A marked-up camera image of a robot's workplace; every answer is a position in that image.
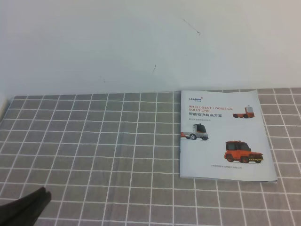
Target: brochure cover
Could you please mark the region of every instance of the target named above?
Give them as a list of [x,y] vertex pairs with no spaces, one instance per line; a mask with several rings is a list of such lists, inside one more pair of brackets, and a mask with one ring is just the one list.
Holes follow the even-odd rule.
[[257,91],[182,91],[180,177],[277,181]]

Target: white van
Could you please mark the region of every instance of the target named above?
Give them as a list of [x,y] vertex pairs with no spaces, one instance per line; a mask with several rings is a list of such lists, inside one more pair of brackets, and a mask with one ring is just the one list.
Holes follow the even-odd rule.
[[191,140],[196,140],[197,138],[201,138],[202,140],[208,140],[209,138],[205,126],[201,123],[194,124],[192,126],[192,132],[182,132],[181,137],[186,137],[187,139]]

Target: orange vehicle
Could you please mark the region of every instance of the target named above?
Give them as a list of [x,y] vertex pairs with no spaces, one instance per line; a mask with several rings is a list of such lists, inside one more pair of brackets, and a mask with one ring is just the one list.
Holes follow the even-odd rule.
[[261,163],[263,160],[262,153],[252,152],[248,144],[242,141],[226,142],[226,153],[224,158],[229,162],[239,161],[241,163]]
[[246,113],[242,113],[242,114],[233,114],[233,117],[234,118],[253,118],[255,115],[254,115],[254,111],[253,111],[253,108],[250,107],[249,105],[247,107],[245,107],[245,112]]

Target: white wall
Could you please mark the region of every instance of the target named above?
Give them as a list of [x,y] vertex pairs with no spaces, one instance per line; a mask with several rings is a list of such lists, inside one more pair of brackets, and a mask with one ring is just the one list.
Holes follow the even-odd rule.
[[0,90],[301,87],[300,11],[299,0],[3,0]]

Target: black object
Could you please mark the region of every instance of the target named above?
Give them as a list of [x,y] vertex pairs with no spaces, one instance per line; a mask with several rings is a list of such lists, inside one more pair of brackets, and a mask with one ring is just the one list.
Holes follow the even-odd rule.
[[33,226],[51,200],[44,187],[16,201],[0,206],[0,226]]

